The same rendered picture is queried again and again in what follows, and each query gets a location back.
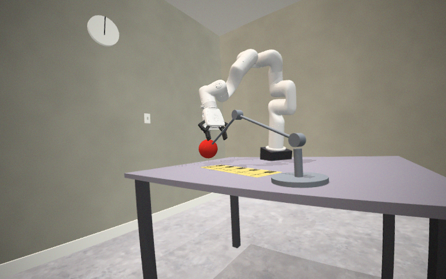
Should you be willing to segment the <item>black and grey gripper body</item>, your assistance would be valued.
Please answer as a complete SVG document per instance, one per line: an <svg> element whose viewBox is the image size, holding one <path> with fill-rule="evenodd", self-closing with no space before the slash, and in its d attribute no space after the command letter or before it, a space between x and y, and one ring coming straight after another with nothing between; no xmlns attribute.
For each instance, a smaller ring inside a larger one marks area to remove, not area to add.
<svg viewBox="0 0 446 279"><path fill-rule="evenodd" d="M204 127L210 126L209 130L219 130L219 126L224 126L225 122L220 110L216 106L209 106L202 111Z"/></svg>

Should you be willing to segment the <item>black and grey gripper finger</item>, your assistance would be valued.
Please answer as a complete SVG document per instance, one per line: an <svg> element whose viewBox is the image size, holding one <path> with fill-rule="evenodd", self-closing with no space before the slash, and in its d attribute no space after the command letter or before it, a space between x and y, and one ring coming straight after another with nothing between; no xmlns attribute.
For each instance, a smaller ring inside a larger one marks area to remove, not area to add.
<svg viewBox="0 0 446 279"><path fill-rule="evenodd" d="M226 123L225 122L225 126L227 126L228 125L228 123ZM225 128L224 126L219 126L219 129L222 131L223 129ZM227 130L227 129L226 129ZM227 136L227 133L226 133L226 130L224 131L224 133L222 134L222 137L223 137L223 140L226 140L227 138L228 138L228 136Z"/></svg>
<svg viewBox="0 0 446 279"><path fill-rule="evenodd" d="M209 131L210 126L206 126L206 128L205 128L202 126L204 123L205 123L205 120L203 120L201 123L199 123L198 126L205 133L207 141L209 141L211 139L211 135L210 135L210 131Z"/></svg>

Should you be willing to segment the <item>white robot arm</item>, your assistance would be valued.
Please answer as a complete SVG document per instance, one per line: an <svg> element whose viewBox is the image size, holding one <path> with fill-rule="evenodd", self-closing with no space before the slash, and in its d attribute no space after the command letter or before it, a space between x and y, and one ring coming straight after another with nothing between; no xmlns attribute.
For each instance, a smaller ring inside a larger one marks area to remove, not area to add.
<svg viewBox="0 0 446 279"><path fill-rule="evenodd" d="M296 86L290 80L283 81L283 60L279 52L267 50L257 53L253 49L241 52L236 62L231 66L227 82L217 80L210 85L199 89L200 100L205 109L216 106L216 101L225 102L236 91L243 76L251 68L270 66L268 72L269 92L272 97L285 97L286 99L274 99L268 104L269 126L284 132L285 121L282 115L293 115L296 112ZM269 130L269 144L266 149L270 151L284 151L284 136Z"/></svg>

